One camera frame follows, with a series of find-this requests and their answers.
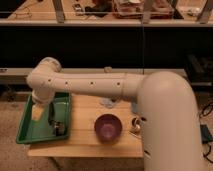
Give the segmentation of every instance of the screw hole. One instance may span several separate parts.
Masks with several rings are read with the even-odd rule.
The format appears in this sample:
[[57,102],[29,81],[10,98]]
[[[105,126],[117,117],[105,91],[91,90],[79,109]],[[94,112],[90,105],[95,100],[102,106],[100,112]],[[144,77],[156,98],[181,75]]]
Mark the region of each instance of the screw hole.
[[141,117],[141,120],[142,120],[143,122],[146,122],[146,121],[147,121],[147,119],[144,118],[144,117]]
[[150,157],[150,153],[147,150],[144,150],[144,153]]

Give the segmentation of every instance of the small object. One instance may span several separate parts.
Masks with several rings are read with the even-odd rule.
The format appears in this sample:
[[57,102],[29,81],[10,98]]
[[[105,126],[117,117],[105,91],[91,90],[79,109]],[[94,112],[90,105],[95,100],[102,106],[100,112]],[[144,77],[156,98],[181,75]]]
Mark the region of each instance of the small object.
[[132,119],[132,128],[130,130],[133,134],[140,134],[141,126],[140,126],[140,118],[133,118]]
[[83,10],[83,8],[81,7],[81,5],[80,4],[73,4],[73,9],[75,10],[75,14],[77,15],[77,16],[81,16],[81,15],[84,15],[84,10]]
[[121,134],[122,123],[117,116],[104,114],[95,121],[94,129],[101,142],[114,142]]
[[112,109],[118,103],[119,100],[110,98],[101,98],[100,104],[108,109]]
[[34,104],[32,107],[31,119],[34,121],[39,121],[43,111],[44,111],[43,107]]
[[192,17],[197,17],[200,13],[200,8],[190,8],[187,11],[187,14]]
[[53,102],[49,104],[49,116],[48,123],[53,127],[53,134],[56,136],[64,135],[66,127],[63,122],[58,122],[54,120],[55,108]]

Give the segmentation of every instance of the table leg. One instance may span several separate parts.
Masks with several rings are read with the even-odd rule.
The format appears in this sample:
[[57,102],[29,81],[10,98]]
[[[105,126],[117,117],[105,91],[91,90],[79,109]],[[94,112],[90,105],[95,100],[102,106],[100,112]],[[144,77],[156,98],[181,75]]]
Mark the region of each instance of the table leg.
[[53,166],[57,170],[61,170],[61,166],[59,165],[59,163],[56,161],[56,159],[54,157],[47,157],[47,159],[53,164]]

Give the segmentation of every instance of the floor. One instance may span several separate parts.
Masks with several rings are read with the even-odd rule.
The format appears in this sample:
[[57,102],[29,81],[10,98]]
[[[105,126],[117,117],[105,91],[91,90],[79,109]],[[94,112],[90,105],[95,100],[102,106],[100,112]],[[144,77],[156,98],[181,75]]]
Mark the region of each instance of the floor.
[[[17,95],[14,101],[8,101],[7,94],[0,98],[0,171],[55,171],[52,163],[47,158],[28,157],[28,145],[18,145],[15,142],[19,122],[27,95]],[[206,104],[213,99],[212,95],[201,93],[198,95],[198,103]],[[209,126],[213,133],[213,115],[202,119],[202,123]],[[62,170],[106,170],[106,171],[141,171],[143,161],[132,158],[56,158],[62,166]],[[213,170],[213,164],[205,162],[205,171]]]

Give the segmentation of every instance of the yellow object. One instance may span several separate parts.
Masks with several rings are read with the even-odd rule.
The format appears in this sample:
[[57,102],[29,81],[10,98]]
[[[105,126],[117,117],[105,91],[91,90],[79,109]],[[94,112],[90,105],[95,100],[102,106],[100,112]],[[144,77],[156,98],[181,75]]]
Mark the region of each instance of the yellow object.
[[38,105],[33,105],[32,107],[32,120],[34,121],[39,121],[39,119],[41,118],[41,115],[44,111],[44,108]]

